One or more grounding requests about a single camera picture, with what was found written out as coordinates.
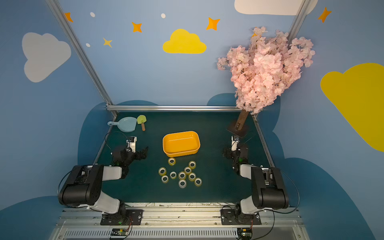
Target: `yellow cloud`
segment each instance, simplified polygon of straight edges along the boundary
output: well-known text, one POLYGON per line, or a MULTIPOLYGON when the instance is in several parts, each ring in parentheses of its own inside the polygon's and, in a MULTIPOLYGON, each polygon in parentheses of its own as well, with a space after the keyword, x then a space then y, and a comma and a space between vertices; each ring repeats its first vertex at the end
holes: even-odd
POLYGON ((364 63, 344 74, 327 73, 321 89, 356 132, 374 149, 384 152, 384 66, 364 63))
POLYGON ((177 29, 170 36, 170 40, 163 44, 166 53, 203 53, 207 46, 200 42, 199 37, 194 33, 189 33, 184 29, 177 29))

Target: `tree trunk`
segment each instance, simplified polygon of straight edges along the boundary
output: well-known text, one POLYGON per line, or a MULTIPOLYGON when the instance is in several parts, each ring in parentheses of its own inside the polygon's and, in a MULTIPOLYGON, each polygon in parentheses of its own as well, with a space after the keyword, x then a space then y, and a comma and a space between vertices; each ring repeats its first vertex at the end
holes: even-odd
POLYGON ((237 119, 237 122, 236 122, 236 125, 235 125, 235 129, 240 131, 242 128, 243 128, 243 125, 245 123, 245 120, 247 119, 249 115, 249 112, 247 112, 246 110, 241 110, 240 114, 239 114, 239 118, 237 119))

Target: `tape roll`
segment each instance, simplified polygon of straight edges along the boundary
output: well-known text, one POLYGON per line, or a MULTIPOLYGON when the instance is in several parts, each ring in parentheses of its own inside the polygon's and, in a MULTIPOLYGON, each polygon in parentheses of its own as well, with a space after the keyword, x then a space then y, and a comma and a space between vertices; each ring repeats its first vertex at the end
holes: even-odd
POLYGON ((169 177, 167 175, 164 175, 164 176, 161 177, 161 181, 163 183, 167 183, 169 181, 169 177))
POLYGON ((196 179, 196 174, 194 172, 192 172, 191 174, 188 175, 188 179, 191 181, 191 182, 194 182, 195 179, 196 179))
POLYGON ((177 173, 176 173, 176 172, 171 172, 171 173, 169 174, 169 177, 170 177, 171 179, 175 179, 175 178, 177 177, 177 173))
POLYGON ((190 173, 192 173, 192 169, 190 167, 185 167, 184 168, 184 172, 189 175, 190 173))
POLYGON ((168 164, 171 165, 171 166, 175 165, 175 164, 176 164, 176 159, 170 157, 170 158, 168 159, 168 164))
POLYGON ((195 179, 195 185, 196 186, 200 187, 202 183, 203 183, 203 181, 201 181, 201 178, 198 177, 195 179))
POLYGON ((159 168, 159 175, 164 176, 165 174, 167 174, 166 168, 165 167, 159 168))
POLYGON ((190 161, 188 166, 191 168, 191 169, 195 169, 196 167, 196 162, 195 161, 190 161))
POLYGON ((184 180, 186 177, 187 177, 187 175, 185 174, 185 172, 179 172, 179 179, 180 180, 184 180))
POLYGON ((179 181, 179 187, 180 188, 185 188, 186 186, 187 186, 187 182, 184 179, 179 181))

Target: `artificial cherry blossom tree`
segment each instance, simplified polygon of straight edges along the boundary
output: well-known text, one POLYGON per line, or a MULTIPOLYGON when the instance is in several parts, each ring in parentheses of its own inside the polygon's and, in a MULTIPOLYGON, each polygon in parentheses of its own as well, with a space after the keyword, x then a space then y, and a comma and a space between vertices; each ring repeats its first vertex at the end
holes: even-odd
POLYGON ((219 70, 231 67, 231 81, 237 88, 236 106, 243 110, 243 115, 245 112, 245 118, 248 112, 256 114, 271 105, 301 77, 303 65, 311 66, 315 54, 310 39, 295 38, 288 48, 288 33, 276 30, 276 37, 266 39, 262 36, 267 32, 265 27, 255 28, 253 32, 248 49, 231 48, 227 57, 219 58, 217 63, 219 70))

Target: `black cable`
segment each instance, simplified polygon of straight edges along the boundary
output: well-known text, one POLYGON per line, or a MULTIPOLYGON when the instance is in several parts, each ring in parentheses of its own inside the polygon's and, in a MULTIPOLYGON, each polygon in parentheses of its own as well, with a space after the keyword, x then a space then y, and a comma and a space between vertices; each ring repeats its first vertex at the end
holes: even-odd
POLYGON ((125 216, 125 221, 124 222, 122 222, 121 224, 119 224, 119 225, 124 225, 124 223, 126 223, 128 221, 128 218, 125 216))
POLYGON ((133 220, 132 220, 132 218, 129 216, 129 219, 130 219, 130 224, 129 224, 129 227, 128 227, 128 230, 127 231, 129 231, 129 228, 131 228, 131 231, 128 233, 128 235, 126 235, 125 236, 125 238, 123 238, 122 240, 125 240, 129 235, 131 235, 131 232, 132 232, 132 229, 133 229, 133 225, 132 225, 132 222, 133 222, 133 220))
POLYGON ((246 144, 249 140, 251 140, 254 136, 256 136, 257 135, 257 133, 255 133, 252 137, 250 137, 247 141, 245 141, 244 143, 241 143, 240 142, 240 146, 243 146, 244 144, 246 144))
MULTIPOLYGON (((248 133, 250 133, 250 132, 247 132, 247 134, 245 134, 245 136, 242 137, 242 139, 244 139, 244 138, 248 135, 248 133)), ((237 141, 240 141, 240 139, 239 139, 239 140, 234 140, 234 141, 233 141, 233 143, 232 143, 232 145, 231 145, 231 149, 232 149, 233 145, 235 144, 235 142, 237 142, 237 141)))
POLYGON ((290 177, 289 177, 283 170, 280 169, 280 171, 281 171, 282 173, 284 173, 284 174, 287 176, 287 178, 289 178, 289 180, 291 180, 291 182, 293 183, 293 185, 294 185, 295 188, 296 188, 297 198, 298 198, 298 200, 297 200, 297 206, 296 206, 292 211, 290 211, 290 212, 278 212, 278 211, 275 211, 275 210, 269 210, 269 209, 267 209, 267 210, 272 211, 272 212, 276 212, 276 213, 279 213, 279 214, 290 214, 290 213, 293 213, 294 211, 296 211, 296 209, 299 207, 299 203, 300 203, 300 194, 299 194, 299 190, 297 189, 297 187, 296 187, 295 183, 292 181, 292 179, 291 179, 291 178, 290 178, 290 177))
POLYGON ((234 209, 232 208, 232 206, 236 206, 236 205, 224 205, 224 206, 221 208, 221 210, 223 210, 225 207, 229 207, 230 209, 234 210, 234 209))
POLYGON ((263 236, 258 237, 258 238, 254 238, 254 239, 252 239, 252 237, 251 237, 251 240, 256 240, 256 239, 263 238, 263 237, 267 236, 267 235, 272 231, 273 226, 275 225, 275 213, 274 213, 273 211, 272 211, 272 213, 273 213, 273 224, 272 224, 272 227, 271 227, 271 229, 269 230, 269 232, 267 232, 266 234, 264 234, 263 236))
MULTIPOLYGON (((60 185, 61 185, 61 183, 63 182, 64 178, 65 178, 68 174, 70 174, 71 172, 72 172, 72 170, 70 170, 69 172, 67 172, 67 174, 64 175, 64 177, 60 180, 59 185, 57 186, 57 199, 59 200, 59 202, 60 202, 60 198, 59 198, 60 185)), ((66 204, 64 203, 63 196, 61 197, 61 202, 62 202, 63 205, 66 206, 66 207, 70 207, 70 208, 73 208, 73 209, 80 208, 79 206, 77 206, 77 207, 71 207, 71 206, 66 205, 66 204)))
MULTIPOLYGON (((111 132, 108 132, 108 133, 104 136, 104 141, 105 141, 105 145, 107 145, 107 147, 112 151, 111 147, 108 146, 108 144, 107 144, 107 139, 106 139, 106 136, 107 136, 108 134, 110 134, 111 132)), ((122 133, 122 132, 119 132, 119 133, 121 133, 122 135, 124 135, 124 137, 128 140, 128 137, 127 137, 124 133, 122 133)))

